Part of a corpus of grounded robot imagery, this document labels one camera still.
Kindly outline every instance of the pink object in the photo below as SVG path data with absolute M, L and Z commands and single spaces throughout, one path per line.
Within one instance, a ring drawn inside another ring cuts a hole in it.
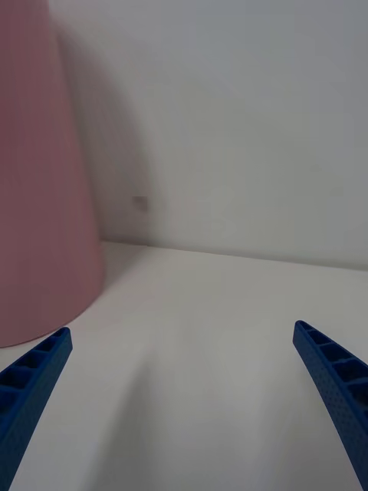
M 0 2 L 0 346 L 100 293 L 100 245 L 46 0 Z

